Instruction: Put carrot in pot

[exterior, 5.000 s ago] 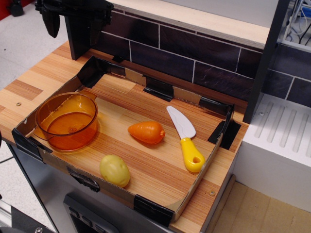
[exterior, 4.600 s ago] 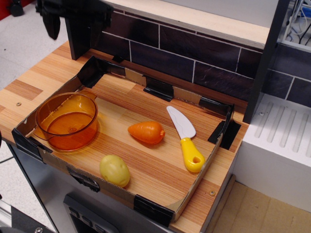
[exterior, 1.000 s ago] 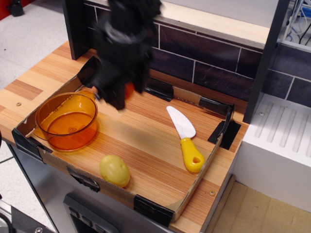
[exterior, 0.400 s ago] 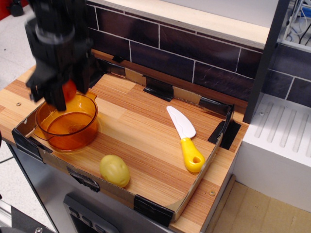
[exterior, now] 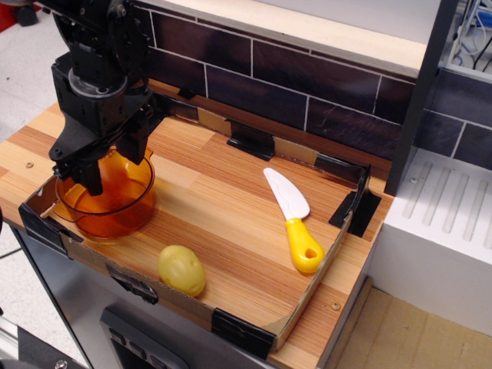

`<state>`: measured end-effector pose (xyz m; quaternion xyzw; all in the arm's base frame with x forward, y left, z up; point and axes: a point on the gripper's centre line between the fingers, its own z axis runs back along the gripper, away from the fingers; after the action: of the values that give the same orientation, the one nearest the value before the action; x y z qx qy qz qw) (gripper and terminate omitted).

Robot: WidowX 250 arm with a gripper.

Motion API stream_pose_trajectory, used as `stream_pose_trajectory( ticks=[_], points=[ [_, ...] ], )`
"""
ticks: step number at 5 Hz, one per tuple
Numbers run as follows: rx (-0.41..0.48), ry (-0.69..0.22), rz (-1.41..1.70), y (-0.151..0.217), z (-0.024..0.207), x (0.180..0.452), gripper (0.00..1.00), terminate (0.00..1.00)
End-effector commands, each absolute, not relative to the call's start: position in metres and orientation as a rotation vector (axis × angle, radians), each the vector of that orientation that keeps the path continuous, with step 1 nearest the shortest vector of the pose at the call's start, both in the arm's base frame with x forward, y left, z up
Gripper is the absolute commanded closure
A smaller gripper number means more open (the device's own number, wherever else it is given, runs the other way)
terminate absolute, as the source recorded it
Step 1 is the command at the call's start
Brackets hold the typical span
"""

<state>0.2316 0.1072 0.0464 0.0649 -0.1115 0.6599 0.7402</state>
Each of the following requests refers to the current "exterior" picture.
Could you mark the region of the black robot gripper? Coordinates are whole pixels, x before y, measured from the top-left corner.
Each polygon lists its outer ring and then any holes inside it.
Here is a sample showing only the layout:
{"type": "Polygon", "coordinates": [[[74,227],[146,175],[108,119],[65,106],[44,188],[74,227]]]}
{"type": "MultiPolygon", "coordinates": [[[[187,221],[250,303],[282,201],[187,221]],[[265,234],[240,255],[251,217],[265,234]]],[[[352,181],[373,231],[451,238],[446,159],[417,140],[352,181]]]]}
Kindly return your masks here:
{"type": "Polygon", "coordinates": [[[58,105],[65,126],[49,151],[53,171],[91,196],[103,193],[98,162],[116,148],[139,165],[145,156],[154,118],[147,80],[120,71],[106,75],[103,62],[76,60],[70,53],[52,65],[58,105]]]}

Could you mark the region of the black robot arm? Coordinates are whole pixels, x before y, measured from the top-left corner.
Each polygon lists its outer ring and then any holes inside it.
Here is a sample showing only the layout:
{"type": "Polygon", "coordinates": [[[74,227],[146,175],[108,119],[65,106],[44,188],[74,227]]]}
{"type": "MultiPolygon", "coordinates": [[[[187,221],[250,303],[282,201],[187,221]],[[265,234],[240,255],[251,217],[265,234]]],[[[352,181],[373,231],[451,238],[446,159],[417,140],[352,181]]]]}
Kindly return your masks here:
{"type": "Polygon", "coordinates": [[[131,1],[42,1],[68,52],[52,66],[65,126],[49,152],[54,173],[103,192],[99,160],[111,147],[134,164],[155,113],[144,70],[149,39],[131,1]]]}

